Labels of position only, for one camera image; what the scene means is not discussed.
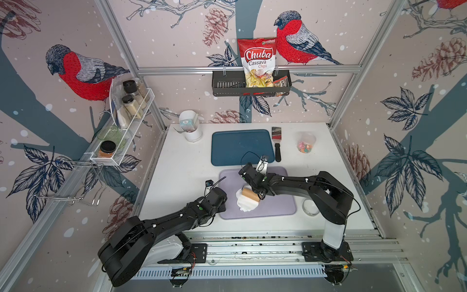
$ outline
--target metal spatula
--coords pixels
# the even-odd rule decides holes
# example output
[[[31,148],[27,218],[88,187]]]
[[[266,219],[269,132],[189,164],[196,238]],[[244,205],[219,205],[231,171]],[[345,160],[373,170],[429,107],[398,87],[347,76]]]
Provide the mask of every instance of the metal spatula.
[[[282,139],[282,128],[272,127],[272,142],[275,143],[276,148],[276,161],[281,162],[281,145],[279,144]]]

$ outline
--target plastic cup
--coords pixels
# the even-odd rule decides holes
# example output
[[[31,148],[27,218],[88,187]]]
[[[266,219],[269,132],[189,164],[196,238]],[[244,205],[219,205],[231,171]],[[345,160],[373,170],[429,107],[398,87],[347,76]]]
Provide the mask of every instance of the plastic cup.
[[[297,142],[297,149],[302,153],[310,153],[313,145],[316,142],[316,137],[310,132],[303,132],[300,133],[298,142]]]

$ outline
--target black wall basket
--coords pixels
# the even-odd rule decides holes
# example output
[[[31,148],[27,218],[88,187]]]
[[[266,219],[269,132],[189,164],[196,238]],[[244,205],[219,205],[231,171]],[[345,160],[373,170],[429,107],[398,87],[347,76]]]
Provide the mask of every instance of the black wall basket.
[[[224,76],[223,71],[212,72],[212,94],[214,96],[244,96],[244,95],[260,95],[260,96],[275,96],[276,93],[283,92],[283,95],[289,95],[292,86],[289,70],[274,70],[272,74],[274,80],[278,80],[287,76],[289,81],[288,87],[245,87],[244,71],[226,71]]]

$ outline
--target black lid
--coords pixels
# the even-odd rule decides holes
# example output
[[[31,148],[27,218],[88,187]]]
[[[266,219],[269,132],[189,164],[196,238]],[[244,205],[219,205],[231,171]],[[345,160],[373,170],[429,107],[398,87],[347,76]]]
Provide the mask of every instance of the black lid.
[[[121,101],[123,101],[123,103],[130,103],[133,100],[134,98],[131,95],[125,95],[124,97],[121,98]]]
[[[133,93],[138,91],[138,87],[134,80],[127,80],[123,81],[123,90],[125,90],[126,93]]]
[[[117,145],[115,145],[114,142],[112,141],[104,141],[100,144],[100,150],[104,153],[112,153],[115,151],[115,148],[117,148]]]

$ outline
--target purple cutting board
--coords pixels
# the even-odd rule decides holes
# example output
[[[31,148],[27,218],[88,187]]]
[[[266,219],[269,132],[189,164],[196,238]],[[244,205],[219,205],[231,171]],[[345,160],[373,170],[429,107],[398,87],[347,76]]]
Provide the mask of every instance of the purple cutting board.
[[[282,216],[292,215],[297,211],[295,200],[290,195],[266,196],[256,209],[243,212],[237,206],[237,197],[235,193],[241,189],[246,182],[238,174],[240,169],[229,169],[220,172],[219,178],[226,177],[219,183],[219,187],[226,192],[227,202],[226,211],[219,213],[222,219],[241,219],[254,217]],[[279,175],[287,176],[285,168],[280,166],[268,167],[268,172],[274,172]]]

